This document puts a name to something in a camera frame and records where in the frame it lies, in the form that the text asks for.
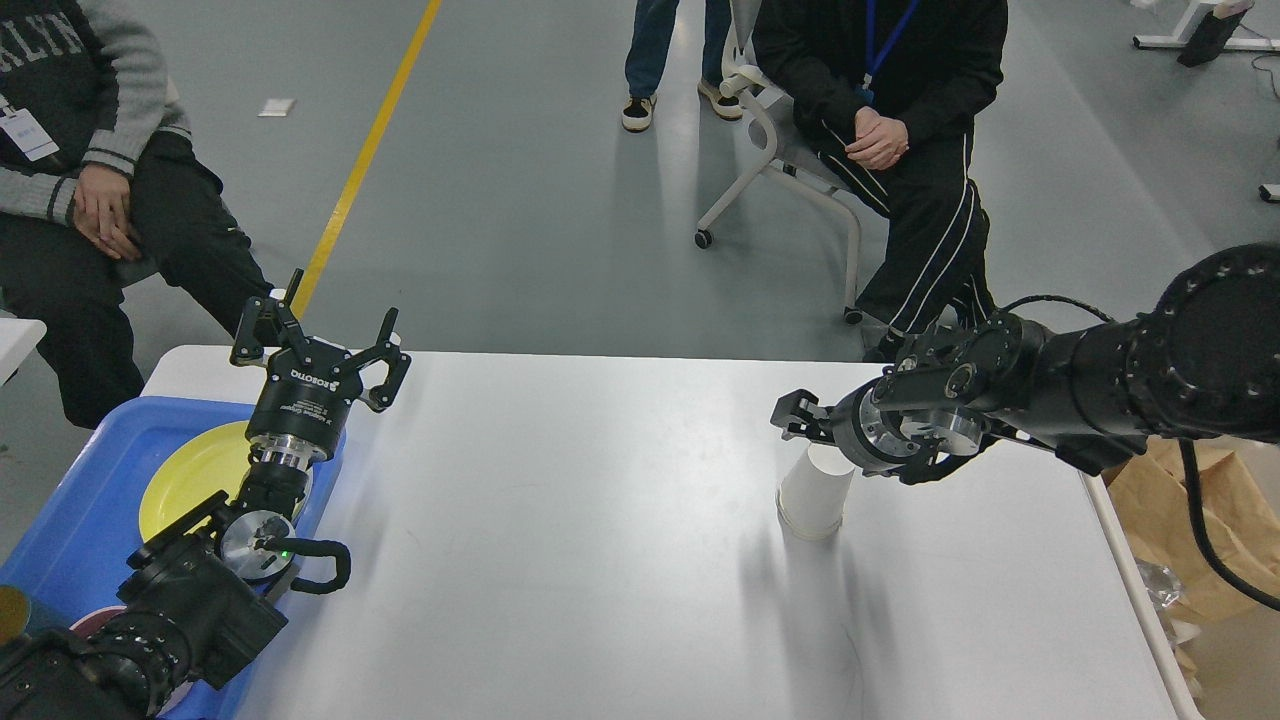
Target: person's hand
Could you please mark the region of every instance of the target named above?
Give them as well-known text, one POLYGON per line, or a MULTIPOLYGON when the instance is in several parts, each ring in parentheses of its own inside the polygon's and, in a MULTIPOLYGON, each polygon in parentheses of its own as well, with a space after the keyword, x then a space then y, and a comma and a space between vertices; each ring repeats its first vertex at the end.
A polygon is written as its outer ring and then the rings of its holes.
POLYGON ((111 243, 113 228, 129 227, 129 178, 106 165, 84 165, 76 186, 76 210, 97 225, 102 243, 111 243))
POLYGON ((886 118, 873 108, 861 108, 854 115, 854 142, 845 146, 850 160, 868 170, 887 170, 910 150, 906 124, 886 118))
POLYGON ((93 243, 93 247, 111 260, 128 260, 133 263, 142 259, 142 251, 129 240, 128 232, 118 225, 111 225, 108 228, 106 237, 104 238, 97 219, 82 211, 79 205, 72 210, 72 222, 76 224, 76 229, 93 243))

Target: black track pants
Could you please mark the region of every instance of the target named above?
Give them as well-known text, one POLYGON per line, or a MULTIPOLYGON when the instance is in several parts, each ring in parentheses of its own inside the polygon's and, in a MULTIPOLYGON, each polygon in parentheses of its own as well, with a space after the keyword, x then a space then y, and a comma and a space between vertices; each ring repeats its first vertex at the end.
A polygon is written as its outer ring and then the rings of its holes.
MULTIPOLYGON (((129 195, 143 252, 165 282, 234 333, 244 302, 265 297, 271 284, 223 205, 221 187, 187 138, 159 132, 138 159, 129 195)), ((58 375, 67 419, 84 428, 142 391, 111 263, 74 228, 0 214, 5 304, 47 327, 37 350, 58 375)))
POLYGON ((995 310, 987 291, 989 222, 969 179, 970 136, 940 137, 913 145, 887 170, 867 170, 845 156, 852 132, 822 128, 809 143, 849 190, 888 219, 884 264, 856 306, 902 333, 919 333, 948 304, 961 324, 995 310))

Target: blue tray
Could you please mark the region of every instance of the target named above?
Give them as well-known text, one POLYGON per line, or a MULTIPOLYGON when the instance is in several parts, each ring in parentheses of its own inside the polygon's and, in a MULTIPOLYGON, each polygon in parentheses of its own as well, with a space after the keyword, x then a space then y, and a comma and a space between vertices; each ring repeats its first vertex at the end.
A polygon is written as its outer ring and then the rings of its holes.
MULTIPOLYGON (((125 560, 142 546, 138 505, 151 477, 187 441, 247 420, 252 411, 252 405, 173 397, 140 397, 113 410, 0 566, 0 584, 22 588, 68 621, 120 605, 115 591, 131 574, 125 560)), ((311 495, 298 515, 300 537, 312 537, 320 524, 343 443, 333 460, 314 468, 311 495)), ((163 717, 230 720, 252 671, 251 664, 221 691, 197 683, 163 717)))

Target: yellow floor line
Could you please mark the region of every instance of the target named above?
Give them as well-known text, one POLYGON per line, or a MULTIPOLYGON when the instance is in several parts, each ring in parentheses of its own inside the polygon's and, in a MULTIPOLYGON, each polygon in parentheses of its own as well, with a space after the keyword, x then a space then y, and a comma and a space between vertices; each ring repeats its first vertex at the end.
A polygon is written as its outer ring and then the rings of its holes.
POLYGON ((291 305, 297 318, 302 318, 306 313, 307 305, 311 302, 311 296, 315 293, 316 283, 320 282, 320 275, 324 274, 325 265, 329 264, 329 255, 333 254, 333 249, 338 243, 338 236, 342 233, 343 225, 347 224, 347 214, 351 213, 351 206, 356 201, 356 196, 360 195, 360 186, 365 182, 365 174, 369 172, 369 165, 374 161, 374 155, 378 154, 378 145, 383 141, 383 133, 387 132, 387 126, 396 113, 396 105, 404 91, 404 83, 408 82, 410 73, 413 72, 413 64, 422 50, 426 33, 431 31, 431 23, 435 22, 440 1, 431 0, 422 13, 422 19, 417 23, 417 31, 413 32, 413 40, 408 44, 408 50, 404 51, 404 56, 401 59, 399 69, 396 70, 396 78, 392 79, 392 86, 387 90, 387 96, 383 97, 383 106, 378 110, 374 127, 369 129, 365 145, 360 149, 360 156, 356 158, 356 165, 351 169, 351 174, 347 176, 347 184, 343 186, 338 204, 329 217, 329 224, 325 225, 324 234, 320 236, 320 243, 316 245, 315 252, 311 254, 311 261, 307 263, 302 283, 298 286, 298 292, 293 296, 291 305))

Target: person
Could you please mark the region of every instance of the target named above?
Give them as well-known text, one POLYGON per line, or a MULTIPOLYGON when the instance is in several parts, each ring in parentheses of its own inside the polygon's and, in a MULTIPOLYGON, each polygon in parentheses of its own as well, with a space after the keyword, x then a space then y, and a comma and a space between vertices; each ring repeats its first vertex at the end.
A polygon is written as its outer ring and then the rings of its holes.
POLYGON ((995 301, 989 219, 969 178, 974 115, 996 99, 1006 0, 764 0, 760 69, 795 99, 810 147, 888 219, 884 263, 856 310, 887 325, 865 360, 892 361, 904 336, 947 305, 960 325, 995 301))
MULTIPOLYGON (((631 32, 631 50, 627 53, 626 77, 630 97, 622 108, 622 127, 628 132, 644 132, 653 124, 653 108, 658 97, 658 82, 667 67, 667 50, 676 27, 676 6, 680 0, 637 0, 635 28, 631 32)), ((742 117, 737 97, 719 92, 723 81, 721 60, 731 22, 728 0, 707 0, 703 22, 703 77, 698 92, 710 102, 712 110, 726 120, 742 117)))
POLYGON ((150 256, 229 333, 271 284, 123 0, 6 0, 0 28, 0 288, 93 428, 142 391, 115 264, 150 256))

